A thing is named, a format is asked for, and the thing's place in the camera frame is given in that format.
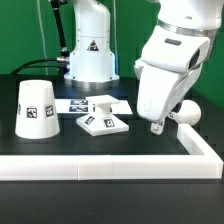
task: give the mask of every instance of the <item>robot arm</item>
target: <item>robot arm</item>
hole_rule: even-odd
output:
[[[165,118],[197,81],[221,25],[223,0],[160,0],[158,24],[135,64],[137,111],[162,133]]]

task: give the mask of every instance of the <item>warning label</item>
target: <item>warning label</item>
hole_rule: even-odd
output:
[[[99,51],[95,40],[93,40],[92,43],[89,45],[87,51]]]

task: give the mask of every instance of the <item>cable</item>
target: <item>cable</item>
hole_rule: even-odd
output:
[[[40,24],[42,44],[43,44],[44,58],[47,59],[47,49],[46,49],[46,41],[45,41],[43,23],[42,23],[42,16],[41,16],[41,9],[40,9],[40,0],[37,0],[37,11],[38,11],[39,24]]]
[[[16,75],[20,70],[26,68],[29,65],[36,64],[36,63],[41,63],[41,62],[50,62],[50,61],[56,61],[57,62],[57,59],[56,58],[48,58],[48,59],[39,59],[39,60],[30,61],[30,62],[27,62],[27,63],[21,65],[19,68],[13,70],[10,74],[11,75]]]
[[[117,49],[117,9],[116,9],[116,0],[113,0],[114,7],[114,47],[115,47],[115,61],[116,61],[116,74],[118,75],[118,49]]]

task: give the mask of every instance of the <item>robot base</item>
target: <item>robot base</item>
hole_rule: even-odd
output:
[[[91,113],[78,118],[76,123],[92,136],[106,135],[129,130],[129,126],[114,115],[104,117],[99,116],[96,113]]]
[[[84,89],[106,89],[119,86],[119,78],[107,82],[83,82],[64,76],[65,84]]]

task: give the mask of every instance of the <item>white platform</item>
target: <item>white platform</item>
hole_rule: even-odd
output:
[[[223,161],[189,125],[177,138],[190,155],[0,156],[0,180],[222,178]]]

